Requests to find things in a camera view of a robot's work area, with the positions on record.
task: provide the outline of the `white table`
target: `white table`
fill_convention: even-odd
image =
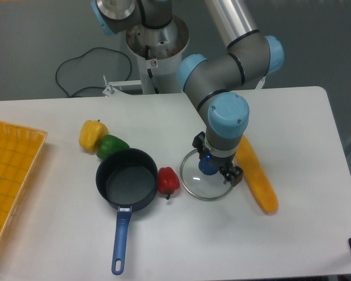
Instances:
[[[245,181],[218,201],[184,189],[133,213],[125,271],[111,273],[116,211],[99,195],[99,159],[82,124],[178,172],[204,124],[184,94],[0,102],[0,120],[48,131],[27,193],[0,245],[0,280],[223,280],[351,273],[351,178],[326,92],[240,91],[246,136],[279,201],[265,215]]]

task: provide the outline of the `saucepan handle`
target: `saucepan handle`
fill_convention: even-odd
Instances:
[[[126,240],[128,239],[131,213],[131,208],[118,208],[112,261],[112,273],[114,275],[122,274],[125,265]]]

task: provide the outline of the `yellow basket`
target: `yellow basket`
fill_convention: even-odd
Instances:
[[[46,136],[45,131],[0,121],[0,238]]]

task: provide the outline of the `gray floor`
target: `gray floor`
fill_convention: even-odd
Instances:
[[[174,0],[174,13],[190,29],[185,55],[214,58],[225,52],[202,0]],[[254,0],[248,6],[260,31],[275,35],[285,50],[284,67],[268,76],[266,87],[318,85],[327,90],[342,143],[351,134],[351,1]],[[65,60],[103,46],[121,50],[133,61],[131,80],[139,78],[124,34],[104,36],[90,0],[0,2],[0,100],[63,98],[54,81]],[[123,80],[127,61],[106,51],[89,54],[60,71],[70,92]],[[254,87],[250,83],[245,88]],[[92,90],[84,95],[100,95]],[[351,171],[351,154],[347,157]]]

